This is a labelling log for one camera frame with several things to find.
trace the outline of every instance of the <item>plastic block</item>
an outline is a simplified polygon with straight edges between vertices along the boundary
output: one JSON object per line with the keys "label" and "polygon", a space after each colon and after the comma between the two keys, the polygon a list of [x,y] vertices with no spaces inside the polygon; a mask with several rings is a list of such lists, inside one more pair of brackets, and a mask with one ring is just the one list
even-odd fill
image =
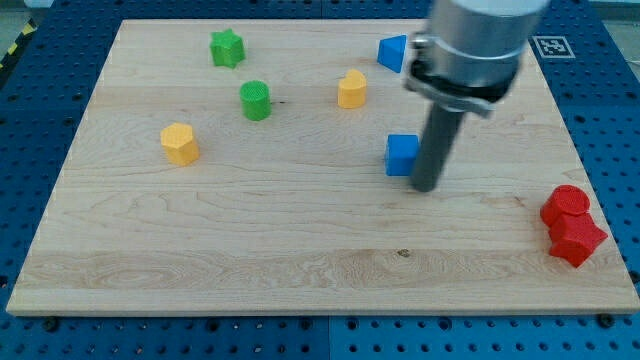
{"label": "plastic block", "polygon": [[589,211],[589,197],[573,185],[560,185],[540,209],[542,221],[551,227],[562,214],[578,216]]}
{"label": "plastic block", "polygon": [[380,44],[378,45],[378,63],[397,73],[401,72],[406,45],[407,35],[380,40]]}
{"label": "plastic block", "polygon": [[240,87],[242,112],[249,120],[260,121],[271,115],[269,87],[262,81],[249,81]]}
{"label": "plastic block", "polygon": [[585,213],[560,215],[549,230],[549,236],[552,242],[549,255],[564,258],[578,267],[608,235],[596,226],[590,214]]}
{"label": "plastic block", "polygon": [[189,165],[200,157],[191,125],[173,123],[162,130],[160,140],[167,159],[173,164]]}
{"label": "plastic block", "polygon": [[367,101],[367,78],[356,69],[347,71],[338,83],[338,106],[343,109],[359,108]]}
{"label": "plastic block", "polygon": [[418,135],[389,135],[384,155],[387,176],[411,175],[419,146]]}
{"label": "plastic block", "polygon": [[227,29],[222,32],[211,33],[211,57],[215,66],[226,66],[234,69],[244,60],[244,45],[242,38]]}

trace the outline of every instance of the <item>stacked red blocks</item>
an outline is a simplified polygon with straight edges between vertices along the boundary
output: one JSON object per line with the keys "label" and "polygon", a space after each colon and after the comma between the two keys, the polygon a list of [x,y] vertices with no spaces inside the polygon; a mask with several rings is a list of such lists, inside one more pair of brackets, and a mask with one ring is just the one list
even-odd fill
{"label": "stacked red blocks", "polygon": [[589,197],[572,185],[558,186],[540,209],[542,221],[549,227],[549,255],[580,266],[606,238],[589,214]]}

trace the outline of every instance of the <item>wood grain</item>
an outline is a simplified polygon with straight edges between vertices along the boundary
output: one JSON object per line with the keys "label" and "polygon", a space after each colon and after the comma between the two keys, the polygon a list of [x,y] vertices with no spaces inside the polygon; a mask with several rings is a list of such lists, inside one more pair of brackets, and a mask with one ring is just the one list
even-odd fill
{"label": "wood grain", "polygon": [[[422,21],[124,21],[8,305],[14,315],[574,314],[640,308],[610,237],[579,269],[538,211],[574,184],[606,224],[528,52],[490,120],[469,115],[430,194],[384,175],[389,133],[428,102],[375,61]],[[215,68],[232,27],[247,61]],[[349,68],[367,104],[336,105]],[[242,117],[259,79],[272,116]],[[169,164],[174,121],[201,157]]]}

